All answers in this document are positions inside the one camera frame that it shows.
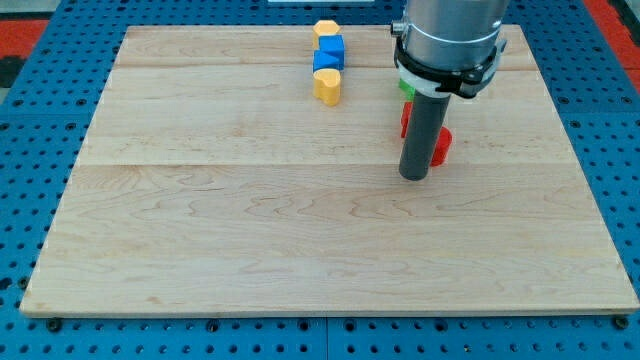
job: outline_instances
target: yellow hexagonal block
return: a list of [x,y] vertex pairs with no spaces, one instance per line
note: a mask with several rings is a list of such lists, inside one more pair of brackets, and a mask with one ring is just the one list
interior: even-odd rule
[[336,69],[320,69],[313,73],[313,96],[328,106],[340,102],[340,71]]
[[340,25],[333,20],[320,20],[313,25],[313,50],[318,50],[318,39],[322,35],[337,35],[340,33]]

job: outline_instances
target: blue pegboard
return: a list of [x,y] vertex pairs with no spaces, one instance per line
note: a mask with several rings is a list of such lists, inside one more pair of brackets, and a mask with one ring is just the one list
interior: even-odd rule
[[[128,25],[388,24],[365,7],[63,0],[0,106],[0,358],[640,358],[640,317],[32,320],[17,310]],[[578,0],[512,0],[603,218],[640,284],[640,99]]]

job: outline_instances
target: wood grain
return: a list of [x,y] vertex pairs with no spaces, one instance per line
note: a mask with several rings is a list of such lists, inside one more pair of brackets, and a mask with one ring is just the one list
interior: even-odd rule
[[518,27],[397,173],[393,41],[345,27],[335,108],[308,27],[132,27],[21,309],[33,317],[627,313],[637,297]]

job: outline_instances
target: green block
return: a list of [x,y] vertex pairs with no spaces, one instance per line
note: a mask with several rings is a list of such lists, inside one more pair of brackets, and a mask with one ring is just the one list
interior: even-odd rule
[[414,89],[413,86],[407,84],[404,80],[400,79],[400,81],[398,81],[398,87],[404,93],[404,96],[407,99],[407,101],[413,101],[413,97],[416,93],[416,89]]

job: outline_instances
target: blue block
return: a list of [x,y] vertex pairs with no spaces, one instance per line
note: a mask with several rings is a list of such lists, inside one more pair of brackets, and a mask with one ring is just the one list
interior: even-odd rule
[[340,61],[339,69],[344,70],[344,39],[342,35],[325,35],[318,39],[320,50]]
[[340,59],[331,56],[322,50],[315,50],[313,52],[313,72],[320,69],[342,70],[340,67]]

